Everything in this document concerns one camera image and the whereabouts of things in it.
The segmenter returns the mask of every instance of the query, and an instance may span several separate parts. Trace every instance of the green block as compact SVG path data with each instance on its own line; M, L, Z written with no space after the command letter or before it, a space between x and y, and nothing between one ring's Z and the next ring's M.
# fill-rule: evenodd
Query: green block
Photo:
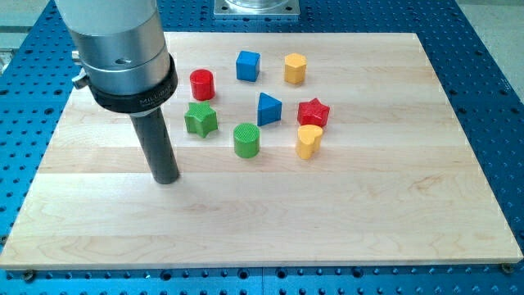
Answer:
M183 116L186 121L188 133L198 134L205 138L207 134L219 128L216 120L216 111L210 107L209 102L190 102L189 111Z
M260 150L259 128L251 123L242 123L233 131L235 138L235 153L242 158L256 156Z

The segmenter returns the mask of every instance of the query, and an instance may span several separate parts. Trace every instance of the red block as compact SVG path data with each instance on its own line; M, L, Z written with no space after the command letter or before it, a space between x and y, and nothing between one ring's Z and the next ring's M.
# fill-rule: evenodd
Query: red block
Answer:
M315 98L310 102L298 104L297 120L300 125L317 125L324 127L328 122L329 107L324 106Z
M193 97L199 101L210 100L215 96L213 73L208 70L194 70L189 76Z

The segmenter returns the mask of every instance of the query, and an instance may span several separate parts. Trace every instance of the toy block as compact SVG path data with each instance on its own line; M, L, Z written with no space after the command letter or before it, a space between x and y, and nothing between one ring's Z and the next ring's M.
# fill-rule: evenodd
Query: toy block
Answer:
M190 102L189 110L184 115L187 132L205 138L207 134L219 128L216 111L208 102Z
M242 123L233 131L235 153L241 158L256 156L260 150L260 130L252 123Z
M297 120L301 125L324 127L328 122L329 107L324 106L317 98L298 104Z
M300 84L305 80L307 61L305 56L292 53L284 58L284 80L291 84Z
M213 73L208 70L194 70L189 76L193 97L199 101L210 100L215 96Z
M237 58L237 79L255 82L260 73L260 54L240 51Z
M258 126L280 120L282 116L282 102L266 93L260 93L257 115L256 124Z
M307 160L320 149L322 134L322 128L317 125L302 125L298 128L295 150L300 159Z

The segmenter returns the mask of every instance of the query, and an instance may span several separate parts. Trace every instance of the green cylinder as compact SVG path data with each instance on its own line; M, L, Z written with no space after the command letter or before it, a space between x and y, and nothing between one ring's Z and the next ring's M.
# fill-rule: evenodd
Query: green cylinder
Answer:
M241 158L256 156L260 150L260 130L252 123L242 123L233 131L235 153Z

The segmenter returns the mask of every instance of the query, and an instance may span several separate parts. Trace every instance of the red star block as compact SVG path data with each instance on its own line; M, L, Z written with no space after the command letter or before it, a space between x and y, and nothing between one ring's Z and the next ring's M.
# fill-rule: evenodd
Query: red star block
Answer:
M315 98L310 102L298 104L297 120L300 125L317 125L324 127L328 122L329 107L324 106Z

